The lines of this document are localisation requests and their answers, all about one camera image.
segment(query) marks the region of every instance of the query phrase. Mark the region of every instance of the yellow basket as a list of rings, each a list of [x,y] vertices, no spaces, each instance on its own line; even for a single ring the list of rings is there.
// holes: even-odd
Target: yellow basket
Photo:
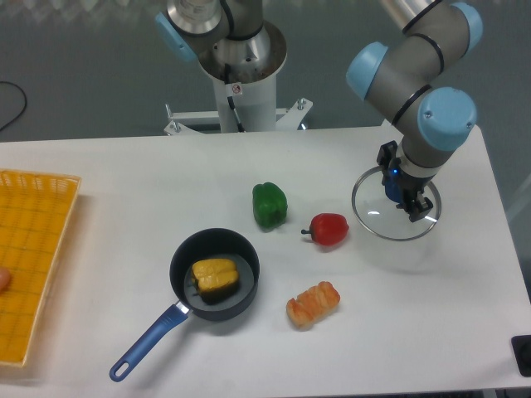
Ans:
[[[81,179],[0,170],[0,365],[24,366]]]

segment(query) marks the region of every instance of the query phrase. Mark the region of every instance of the light blue joint cap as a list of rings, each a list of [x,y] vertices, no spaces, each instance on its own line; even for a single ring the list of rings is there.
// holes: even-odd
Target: light blue joint cap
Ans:
[[[155,17],[157,29],[164,43],[181,61],[190,62],[197,59],[197,55],[192,48],[184,41],[181,35],[175,30],[166,17],[159,12]]]
[[[483,36],[483,21],[481,20],[481,15],[475,8],[469,6],[465,2],[455,2],[451,6],[459,8],[463,14],[465,14],[466,20],[468,21],[468,30],[470,33],[468,50],[466,51],[468,53],[480,42],[481,37]]]
[[[474,101],[464,91],[443,87],[421,102],[417,114],[422,137],[435,149],[455,151],[477,121]]]
[[[365,100],[378,67],[387,52],[382,43],[374,42],[356,55],[347,70],[347,83],[359,98]]]

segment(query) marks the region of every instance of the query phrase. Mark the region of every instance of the glass lid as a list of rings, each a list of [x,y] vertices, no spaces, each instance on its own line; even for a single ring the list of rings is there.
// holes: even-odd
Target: glass lid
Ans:
[[[413,240],[427,234],[441,216],[441,196],[432,182],[424,188],[424,196],[433,208],[423,219],[411,222],[397,203],[387,198],[382,185],[382,169],[366,171],[354,185],[352,207],[359,222],[374,235],[389,240]]]

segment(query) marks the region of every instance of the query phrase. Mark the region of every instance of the frying pan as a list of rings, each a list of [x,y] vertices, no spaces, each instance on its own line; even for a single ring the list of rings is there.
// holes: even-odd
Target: frying pan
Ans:
[[[197,294],[192,276],[193,263],[211,258],[226,258],[236,263],[240,275],[237,291],[221,302],[208,304]],[[122,381],[170,330],[197,317],[220,322],[234,318],[251,304],[256,296],[260,264],[251,243],[235,231],[211,228],[187,238],[173,255],[169,280],[178,298],[142,337],[110,368],[113,381]]]

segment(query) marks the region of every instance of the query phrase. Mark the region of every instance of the robotic arm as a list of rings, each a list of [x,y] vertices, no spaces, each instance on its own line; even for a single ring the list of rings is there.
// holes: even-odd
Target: robotic arm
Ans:
[[[463,144],[477,120],[472,99],[430,81],[472,50],[483,34],[478,12],[462,2],[380,0],[407,39],[389,50],[375,42],[348,68],[347,82],[403,135],[380,147],[377,162],[389,199],[411,222],[433,207],[424,187]]]
[[[212,79],[222,132],[275,130],[275,75],[287,46],[264,21],[261,0],[168,0],[155,20],[173,53],[198,58]]]

